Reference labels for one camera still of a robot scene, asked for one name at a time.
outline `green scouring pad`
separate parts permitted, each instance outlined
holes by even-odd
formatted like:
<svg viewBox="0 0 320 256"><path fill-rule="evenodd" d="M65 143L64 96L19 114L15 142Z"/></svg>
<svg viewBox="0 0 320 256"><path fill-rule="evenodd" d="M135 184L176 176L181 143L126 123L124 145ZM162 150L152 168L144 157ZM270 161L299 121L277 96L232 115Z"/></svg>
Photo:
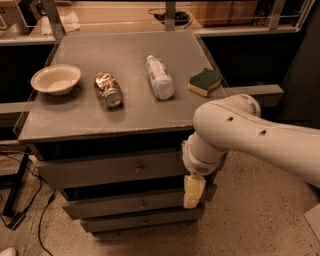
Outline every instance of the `green scouring pad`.
<svg viewBox="0 0 320 256"><path fill-rule="evenodd" d="M218 72L204 68L201 73L190 78L188 90L208 97L209 92L220 85L221 78L222 76Z"/></svg>

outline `white bowl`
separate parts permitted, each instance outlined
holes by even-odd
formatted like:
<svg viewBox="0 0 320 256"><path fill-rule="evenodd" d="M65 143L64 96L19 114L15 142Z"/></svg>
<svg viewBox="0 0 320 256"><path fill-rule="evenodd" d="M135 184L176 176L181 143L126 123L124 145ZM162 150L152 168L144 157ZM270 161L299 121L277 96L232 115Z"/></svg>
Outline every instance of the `white bowl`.
<svg viewBox="0 0 320 256"><path fill-rule="evenodd" d="M80 77L79 68L67 64L56 64L35 73L31 79L31 85L39 92L60 96L71 92Z"/></svg>

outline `robotic arm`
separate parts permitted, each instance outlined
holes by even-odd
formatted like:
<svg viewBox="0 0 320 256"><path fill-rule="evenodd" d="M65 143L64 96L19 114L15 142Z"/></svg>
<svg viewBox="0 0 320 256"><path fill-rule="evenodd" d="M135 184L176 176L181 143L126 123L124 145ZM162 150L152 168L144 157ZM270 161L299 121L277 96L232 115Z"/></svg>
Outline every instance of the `robotic arm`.
<svg viewBox="0 0 320 256"><path fill-rule="evenodd" d="M253 155L320 188L320 130L278 124L260 118L260 106L239 94L201 105L195 129L182 143L185 178L184 207L196 207L203 176L212 173L230 149Z"/></svg>

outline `concrete floor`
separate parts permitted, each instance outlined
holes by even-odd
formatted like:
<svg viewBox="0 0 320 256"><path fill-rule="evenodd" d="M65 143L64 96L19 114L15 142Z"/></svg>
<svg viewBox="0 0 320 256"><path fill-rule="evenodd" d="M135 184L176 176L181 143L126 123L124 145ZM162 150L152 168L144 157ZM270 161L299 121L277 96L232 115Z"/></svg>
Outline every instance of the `concrete floor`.
<svg viewBox="0 0 320 256"><path fill-rule="evenodd" d="M1 174L14 173L18 168L16 161L3 156L0 163ZM57 194L43 217L43 244L55 256L320 255L320 242L304 217L320 202L311 186L268 163L234 151L229 153L216 183L218 190L197 222L95 236L68 217L61 208L64 198ZM38 179L28 173L14 209L23 210L38 186ZM9 188L0 188L4 200L8 192ZM37 232L51 193L52 189L44 184L16 231L0 223L0 251L13 246L19 256L48 255L40 247Z"/></svg>

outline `gray drawer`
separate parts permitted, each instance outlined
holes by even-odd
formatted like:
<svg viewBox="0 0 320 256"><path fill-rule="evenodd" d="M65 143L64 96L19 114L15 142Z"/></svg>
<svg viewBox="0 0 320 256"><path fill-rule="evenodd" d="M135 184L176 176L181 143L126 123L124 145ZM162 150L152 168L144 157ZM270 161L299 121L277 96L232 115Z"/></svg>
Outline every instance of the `gray drawer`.
<svg viewBox="0 0 320 256"><path fill-rule="evenodd" d="M84 219L80 224L87 232L102 232L197 220L201 218L203 212L203 205L190 210L179 207L157 212Z"/></svg>
<svg viewBox="0 0 320 256"><path fill-rule="evenodd" d="M65 203L63 209L71 219L108 216L183 205L183 188L103 197Z"/></svg>
<svg viewBox="0 0 320 256"><path fill-rule="evenodd" d="M185 173L182 152L176 149L42 161L38 167L50 186L58 189Z"/></svg>

